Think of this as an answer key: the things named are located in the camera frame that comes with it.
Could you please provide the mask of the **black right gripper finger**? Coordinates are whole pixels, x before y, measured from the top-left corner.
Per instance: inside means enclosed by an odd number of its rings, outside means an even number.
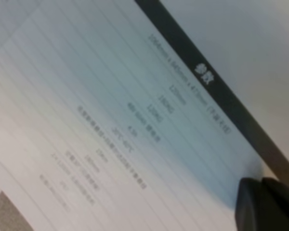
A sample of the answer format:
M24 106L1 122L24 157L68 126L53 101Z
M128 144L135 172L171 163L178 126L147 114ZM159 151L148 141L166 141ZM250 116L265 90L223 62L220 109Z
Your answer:
M273 179L241 179L235 221L238 231L289 231L289 187Z

